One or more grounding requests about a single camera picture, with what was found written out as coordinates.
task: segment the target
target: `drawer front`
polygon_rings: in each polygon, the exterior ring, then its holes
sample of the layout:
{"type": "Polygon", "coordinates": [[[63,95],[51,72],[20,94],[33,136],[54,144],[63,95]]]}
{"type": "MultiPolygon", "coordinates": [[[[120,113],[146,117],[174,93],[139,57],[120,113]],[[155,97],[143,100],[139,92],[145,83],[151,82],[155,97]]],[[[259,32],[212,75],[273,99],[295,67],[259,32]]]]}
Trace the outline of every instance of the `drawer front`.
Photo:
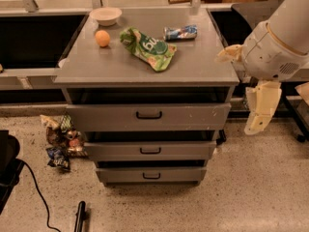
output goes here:
{"type": "Polygon", "coordinates": [[[90,160],[209,160],[216,143],[212,142],[124,142],[87,143],[90,160]]]}
{"type": "Polygon", "coordinates": [[[97,169],[98,179],[108,183],[200,182],[206,167],[200,168],[135,168],[97,169]]]}
{"type": "Polygon", "coordinates": [[[69,105],[79,131],[221,130],[230,111],[223,104],[69,105]]]}

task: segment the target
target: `gray cabinet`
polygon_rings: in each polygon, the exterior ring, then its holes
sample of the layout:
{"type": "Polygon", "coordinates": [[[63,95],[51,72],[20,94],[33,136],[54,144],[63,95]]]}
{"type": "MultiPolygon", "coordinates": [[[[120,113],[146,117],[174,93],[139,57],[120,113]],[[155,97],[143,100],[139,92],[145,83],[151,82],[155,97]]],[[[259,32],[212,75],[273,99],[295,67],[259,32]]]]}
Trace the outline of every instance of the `gray cabinet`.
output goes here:
{"type": "Polygon", "coordinates": [[[99,180],[201,182],[239,83],[230,63],[213,62],[223,46],[206,9],[123,9],[118,24],[104,28],[108,48],[95,43],[98,26],[91,19],[83,30],[54,82],[64,86],[99,180]],[[128,26],[161,39],[164,26],[189,24],[197,25],[198,37],[175,43],[178,52],[165,72],[154,72],[119,42],[128,26]]]}

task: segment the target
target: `trash pile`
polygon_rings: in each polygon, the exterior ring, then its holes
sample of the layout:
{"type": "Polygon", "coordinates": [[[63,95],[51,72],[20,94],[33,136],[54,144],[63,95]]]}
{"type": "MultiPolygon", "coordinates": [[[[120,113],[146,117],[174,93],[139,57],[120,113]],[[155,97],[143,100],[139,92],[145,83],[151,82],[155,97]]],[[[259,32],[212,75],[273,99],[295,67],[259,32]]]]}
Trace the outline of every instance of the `trash pile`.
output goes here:
{"type": "Polygon", "coordinates": [[[46,140],[51,145],[46,149],[48,165],[70,171],[71,157],[87,157],[81,133],[74,128],[69,115],[65,115],[61,123],[45,115],[40,117],[46,127],[46,140]]]}

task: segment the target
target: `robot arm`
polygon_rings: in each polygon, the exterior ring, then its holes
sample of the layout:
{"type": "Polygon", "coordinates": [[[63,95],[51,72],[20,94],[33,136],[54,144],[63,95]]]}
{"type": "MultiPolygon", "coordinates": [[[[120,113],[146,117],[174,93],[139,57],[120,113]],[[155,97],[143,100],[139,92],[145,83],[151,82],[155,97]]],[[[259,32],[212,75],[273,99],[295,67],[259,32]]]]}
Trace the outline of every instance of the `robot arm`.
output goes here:
{"type": "Polygon", "coordinates": [[[285,0],[267,21],[262,21],[243,45],[231,45],[216,57],[217,62],[234,61],[260,80],[247,88],[250,115],[245,133],[263,131],[281,96],[280,82],[299,69],[309,68],[309,0],[285,0]]]}

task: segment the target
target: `floor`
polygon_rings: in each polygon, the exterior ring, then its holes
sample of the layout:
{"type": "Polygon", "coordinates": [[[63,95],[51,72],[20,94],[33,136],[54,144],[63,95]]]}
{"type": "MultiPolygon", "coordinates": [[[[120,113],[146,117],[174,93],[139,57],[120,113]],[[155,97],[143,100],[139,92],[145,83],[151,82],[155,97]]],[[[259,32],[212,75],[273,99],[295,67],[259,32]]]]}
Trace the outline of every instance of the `floor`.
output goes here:
{"type": "MultiPolygon", "coordinates": [[[[0,105],[0,130],[20,142],[18,157],[33,169],[50,210],[50,225],[74,230],[86,202],[84,232],[305,232],[309,231],[309,148],[295,139],[290,119],[273,119],[247,136],[245,120],[229,119],[199,186],[120,185],[106,188],[94,164],[71,159],[70,172],[47,165],[40,115],[61,120],[65,106],[0,105]]],[[[47,213],[24,167],[0,216],[1,232],[44,232],[47,213]]]]}

